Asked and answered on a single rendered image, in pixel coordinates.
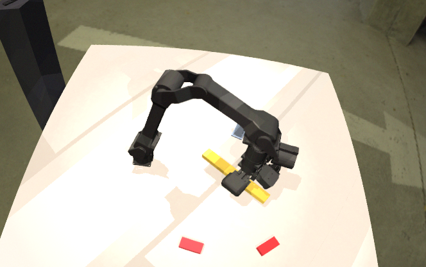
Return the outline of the red rectangular block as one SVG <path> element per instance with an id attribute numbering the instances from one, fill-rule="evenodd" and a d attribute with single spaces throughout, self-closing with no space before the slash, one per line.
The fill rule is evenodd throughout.
<path id="1" fill-rule="evenodd" d="M 274 249 L 279 245 L 279 242 L 276 240 L 275 237 L 272 237 L 271 239 L 267 240 L 265 243 L 258 246 L 256 249 L 258 250 L 259 254 L 261 256 L 268 253 L 270 250 Z"/>

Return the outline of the yellow bar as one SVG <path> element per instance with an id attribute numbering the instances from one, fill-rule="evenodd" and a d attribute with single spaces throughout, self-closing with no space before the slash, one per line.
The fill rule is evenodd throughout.
<path id="1" fill-rule="evenodd" d="M 219 155 L 214 153 L 210 148 L 202 154 L 202 158 L 205 159 L 209 164 L 217 168 L 220 172 L 222 172 L 225 176 L 229 174 L 229 172 L 234 172 L 234 170 L 238 171 L 233 165 L 226 162 Z M 270 194 L 259 187 L 255 182 L 250 180 L 250 184 L 246 187 L 245 191 L 254 198 L 256 198 L 260 203 L 264 203 L 270 196 Z"/>

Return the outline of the pink rectangular block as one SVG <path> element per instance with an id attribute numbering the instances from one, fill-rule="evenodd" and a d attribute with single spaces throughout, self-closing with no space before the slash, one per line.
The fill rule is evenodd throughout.
<path id="1" fill-rule="evenodd" d="M 203 248 L 203 243 L 193 241 L 186 237 L 182 237 L 180 245 L 178 247 L 183 248 L 184 250 L 194 252 L 196 254 L 200 254 Z"/>

